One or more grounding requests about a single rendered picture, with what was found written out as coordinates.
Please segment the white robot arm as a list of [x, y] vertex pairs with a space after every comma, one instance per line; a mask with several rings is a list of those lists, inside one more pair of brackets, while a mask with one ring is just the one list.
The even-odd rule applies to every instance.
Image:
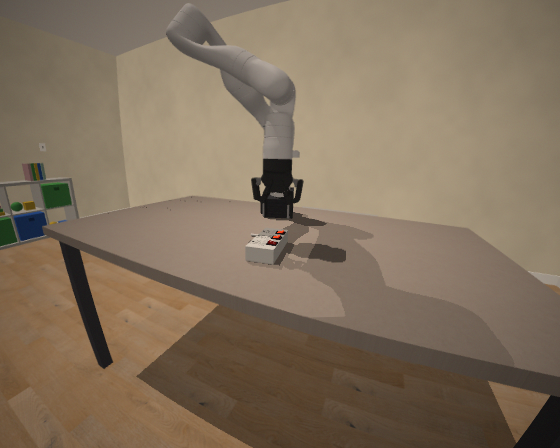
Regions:
[[[220, 69], [225, 88], [264, 129], [263, 159], [300, 158], [298, 150], [292, 155], [296, 90], [283, 70], [241, 47], [227, 45], [190, 3], [174, 17], [166, 35], [183, 54]], [[210, 46], [203, 45], [205, 40]], [[270, 109], [264, 96], [270, 100]]]

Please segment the white power strip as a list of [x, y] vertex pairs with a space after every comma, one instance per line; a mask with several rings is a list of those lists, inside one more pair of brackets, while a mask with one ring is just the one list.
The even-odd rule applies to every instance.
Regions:
[[274, 264], [288, 242], [288, 230], [265, 228], [245, 246], [246, 261]]

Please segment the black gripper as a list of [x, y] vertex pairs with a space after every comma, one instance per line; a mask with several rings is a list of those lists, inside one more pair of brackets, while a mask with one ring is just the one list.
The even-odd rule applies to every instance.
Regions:
[[[260, 195], [259, 185], [261, 181], [265, 185], [263, 195]], [[296, 187], [295, 198], [292, 198], [289, 186], [294, 183]], [[260, 178], [252, 178], [252, 190], [254, 200], [261, 203], [261, 214], [267, 216], [267, 198], [270, 193], [283, 193], [287, 201], [286, 218], [289, 219], [293, 214], [293, 204], [300, 201], [303, 187], [303, 180], [293, 179], [292, 159], [263, 159], [263, 175]], [[302, 187], [301, 187], [302, 186]]]

